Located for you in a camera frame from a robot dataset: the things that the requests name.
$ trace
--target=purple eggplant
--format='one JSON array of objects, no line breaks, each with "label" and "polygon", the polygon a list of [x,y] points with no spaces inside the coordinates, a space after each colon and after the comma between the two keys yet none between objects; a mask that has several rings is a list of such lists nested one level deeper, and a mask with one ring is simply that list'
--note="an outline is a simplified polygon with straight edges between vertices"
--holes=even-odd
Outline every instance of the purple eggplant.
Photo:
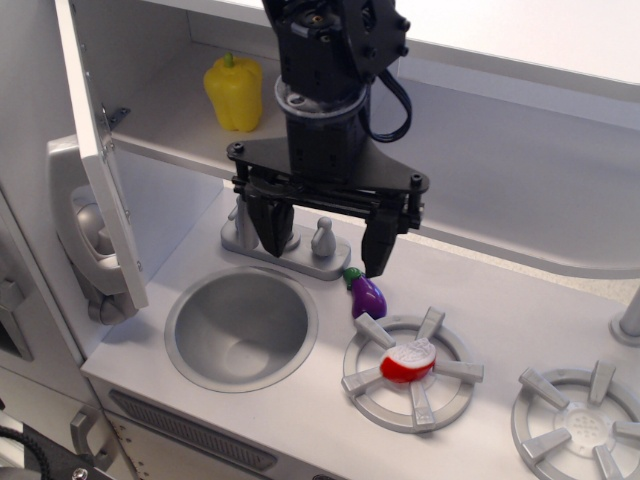
[{"label": "purple eggplant", "polygon": [[371,318],[377,320],[387,314],[387,301],[384,295],[364,273],[355,267],[350,267],[342,273],[342,277],[347,282],[347,290],[351,290],[353,297],[351,309],[353,318],[368,313]]}]

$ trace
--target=stove burner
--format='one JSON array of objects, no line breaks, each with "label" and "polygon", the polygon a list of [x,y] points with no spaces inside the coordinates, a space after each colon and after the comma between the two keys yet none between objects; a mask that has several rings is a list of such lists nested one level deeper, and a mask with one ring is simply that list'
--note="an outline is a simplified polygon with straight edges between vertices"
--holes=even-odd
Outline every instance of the stove burner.
[{"label": "stove burner", "polygon": [[[366,314],[356,319],[359,333],[351,340],[344,356],[342,386],[356,408],[369,420],[400,433],[425,433],[438,430],[456,420],[469,405],[476,382],[484,378],[484,366],[471,363],[471,356],[460,338],[442,326],[444,313],[430,308],[424,318],[413,316],[388,316],[372,320]],[[448,349],[453,360],[442,360],[438,351],[433,371],[421,380],[411,382],[408,389],[386,380],[376,366],[358,371],[363,349],[370,342],[389,349],[396,344],[390,333],[415,331],[415,339],[429,338]],[[443,406],[432,410],[429,392],[438,385],[441,377],[457,379],[457,390]],[[399,390],[411,399],[411,414],[403,414],[383,407],[372,398],[374,389]]]},{"label": "stove burner", "polygon": [[538,478],[640,479],[640,403],[614,373],[599,361],[591,372],[528,369],[520,376],[511,431]]}]

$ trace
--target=toy sink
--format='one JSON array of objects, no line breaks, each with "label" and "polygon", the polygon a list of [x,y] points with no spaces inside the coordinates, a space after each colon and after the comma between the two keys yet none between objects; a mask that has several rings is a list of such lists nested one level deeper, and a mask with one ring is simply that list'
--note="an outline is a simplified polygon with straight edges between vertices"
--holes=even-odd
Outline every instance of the toy sink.
[{"label": "toy sink", "polygon": [[302,285],[275,270],[239,267],[182,294],[169,314],[165,345],[193,383],[248,392],[294,372],[317,332],[316,307]]}]

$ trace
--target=metal pole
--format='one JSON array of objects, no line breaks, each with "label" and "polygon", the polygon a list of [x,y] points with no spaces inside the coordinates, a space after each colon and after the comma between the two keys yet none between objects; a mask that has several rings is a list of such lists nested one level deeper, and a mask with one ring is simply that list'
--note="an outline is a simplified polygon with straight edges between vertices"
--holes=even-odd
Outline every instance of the metal pole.
[{"label": "metal pole", "polygon": [[640,288],[627,310],[611,322],[611,333],[625,345],[640,347]]}]

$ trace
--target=yellow bell pepper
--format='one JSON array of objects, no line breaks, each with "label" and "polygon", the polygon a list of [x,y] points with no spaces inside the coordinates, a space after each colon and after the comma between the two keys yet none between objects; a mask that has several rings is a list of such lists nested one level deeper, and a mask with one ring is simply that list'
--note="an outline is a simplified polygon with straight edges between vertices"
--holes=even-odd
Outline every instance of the yellow bell pepper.
[{"label": "yellow bell pepper", "polygon": [[225,130],[250,132],[262,115],[262,68],[255,60],[227,53],[204,75],[204,89]]}]

